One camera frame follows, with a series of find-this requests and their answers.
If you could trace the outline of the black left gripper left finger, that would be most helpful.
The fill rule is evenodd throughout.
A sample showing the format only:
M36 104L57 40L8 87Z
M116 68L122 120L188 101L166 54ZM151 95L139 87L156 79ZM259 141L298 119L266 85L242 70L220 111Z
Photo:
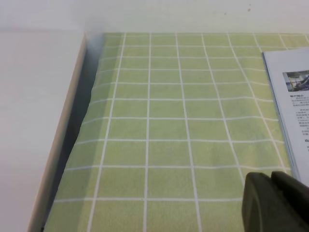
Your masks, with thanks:
M242 200L242 221L246 232L293 232L277 187L271 176L250 172L246 175Z

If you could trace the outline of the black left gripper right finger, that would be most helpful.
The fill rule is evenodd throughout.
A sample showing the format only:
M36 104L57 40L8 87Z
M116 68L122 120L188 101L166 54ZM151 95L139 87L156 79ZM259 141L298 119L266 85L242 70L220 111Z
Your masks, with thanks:
M271 181L277 187L283 206L289 214L289 222L294 222L294 232L309 230L309 188L281 171L273 171Z

